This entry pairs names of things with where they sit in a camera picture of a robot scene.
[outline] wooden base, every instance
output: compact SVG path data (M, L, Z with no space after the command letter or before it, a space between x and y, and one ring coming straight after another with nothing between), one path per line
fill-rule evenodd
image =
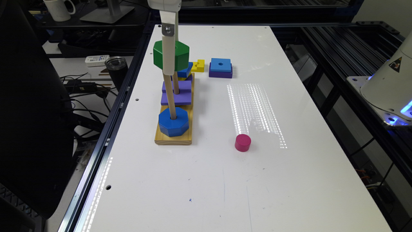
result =
M154 142L157 145L190 145L192 144L192 125L193 125L193 104L194 104L194 73L192 73L192 104L188 106L179 106L180 108L187 111L189 116L189 129L181 136L169 137L160 131L159 124L157 124L156 136L154 137ZM166 110L168 106L162 106L160 108L160 113Z

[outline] wooden peg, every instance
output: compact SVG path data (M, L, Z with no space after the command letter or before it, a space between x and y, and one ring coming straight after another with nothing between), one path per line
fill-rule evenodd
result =
M169 110L170 110L170 119L175 120L176 119L176 107L174 106L172 81L170 80L170 75L163 74L163 79L165 81L167 104L169 105Z
M174 88L174 94L179 94L179 79L178 79L178 72L175 72L172 76L173 79L173 88Z

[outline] yellow block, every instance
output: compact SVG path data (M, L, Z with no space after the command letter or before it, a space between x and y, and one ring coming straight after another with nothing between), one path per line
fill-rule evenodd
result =
M189 117L189 129L180 136L169 137L160 131L159 123L157 124L156 136L154 136L154 142L157 145L190 145L192 144L192 125L193 125L193 100L194 100L194 73L192 80L192 104L188 106L179 106L183 110L187 111L187 116ZM160 113L166 110L168 106L162 106L160 108Z
M205 71L205 60L198 60L198 62L193 62L192 72L204 72Z

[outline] table surface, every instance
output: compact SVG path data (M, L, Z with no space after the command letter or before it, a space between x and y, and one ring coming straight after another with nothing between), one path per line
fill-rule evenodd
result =
M156 145L155 27L76 231L391 231L269 27L181 26L179 38L205 70L231 59L233 79L196 73L193 144Z

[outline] white mug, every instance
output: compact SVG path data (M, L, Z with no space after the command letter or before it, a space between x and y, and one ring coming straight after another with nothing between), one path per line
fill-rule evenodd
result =
M63 22L70 19L70 15L76 13L75 5L70 0L43 0L44 4L48 11L51 14L51 17L56 22ZM66 6L64 5L65 1L69 1L73 6L73 11L68 12Z

